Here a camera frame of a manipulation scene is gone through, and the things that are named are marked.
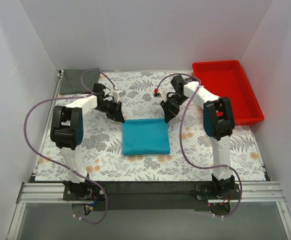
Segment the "teal t shirt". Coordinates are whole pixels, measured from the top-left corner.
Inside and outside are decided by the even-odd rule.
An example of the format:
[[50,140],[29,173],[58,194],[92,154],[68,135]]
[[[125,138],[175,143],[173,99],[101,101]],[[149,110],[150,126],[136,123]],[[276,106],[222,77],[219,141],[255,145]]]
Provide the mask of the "teal t shirt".
[[169,155],[169,124],[163,118],[128,119],[122,124],[124,156]]

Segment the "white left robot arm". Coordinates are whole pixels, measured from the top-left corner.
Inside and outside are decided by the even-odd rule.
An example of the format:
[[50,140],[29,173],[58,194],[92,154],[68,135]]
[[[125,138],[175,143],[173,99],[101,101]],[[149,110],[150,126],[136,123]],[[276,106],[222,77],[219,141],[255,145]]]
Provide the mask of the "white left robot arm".
[[90,199],[93,190],[87,184],[88,173],[82,160],[82,141],[84,138],[84,115],[91,110],[106,114],[110,120],[124,123],[122,102],[124,90],[114,90],[113,95],[106,94],[106,86],[95,83],[92,95],[84,95],[67,105],[56,105],[53,108],[50,139],[60,149],[65,165],[70,168],[69,180],[63,183],[70,193],[81,200]]

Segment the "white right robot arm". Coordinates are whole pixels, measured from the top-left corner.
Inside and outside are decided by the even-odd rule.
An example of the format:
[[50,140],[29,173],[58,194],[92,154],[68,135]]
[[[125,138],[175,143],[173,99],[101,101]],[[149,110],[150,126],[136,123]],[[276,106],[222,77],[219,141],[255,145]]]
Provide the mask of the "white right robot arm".
[[230,137],[235,128],[231,101],[205,89],[201,80],[186,73],[173,73],[161,80],[172,77],[170,83],[174,92],[163,94],[156,88],[155,97],[161,96],[160,103],[164,112],[164,121],[168,123],[180,112],[180,106],[188,101],[195,102],[203,110],[203,128],[212,146],[213,166],[211,191],[218,198],[225,198],[235,188],[235,177],[231,168]]

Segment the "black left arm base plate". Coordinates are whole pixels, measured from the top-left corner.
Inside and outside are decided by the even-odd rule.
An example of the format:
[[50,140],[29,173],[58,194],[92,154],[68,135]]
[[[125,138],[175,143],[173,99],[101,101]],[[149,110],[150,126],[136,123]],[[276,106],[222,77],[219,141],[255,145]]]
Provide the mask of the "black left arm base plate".
[[71,181],[63,181],[64,201],[93,201],[98,199],[99,201],[105,201],[105,193],[108,192],[108,186],[102,184],[103,190],[95,184],[90,182],[73,183]]

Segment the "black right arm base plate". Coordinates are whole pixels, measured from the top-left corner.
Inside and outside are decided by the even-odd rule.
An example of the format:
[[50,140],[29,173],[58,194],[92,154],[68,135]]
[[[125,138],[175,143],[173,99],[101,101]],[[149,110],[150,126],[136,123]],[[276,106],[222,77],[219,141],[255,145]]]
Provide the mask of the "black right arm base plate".
[[194,185],[194,189],[190,193],[197,200],[216,200],[220,203],[226,203],[230,200],[238,200],[241,189],[238,184],[234,185],[233,189],[224,192],[217,192],[216,188],[211,182],[200,181]]

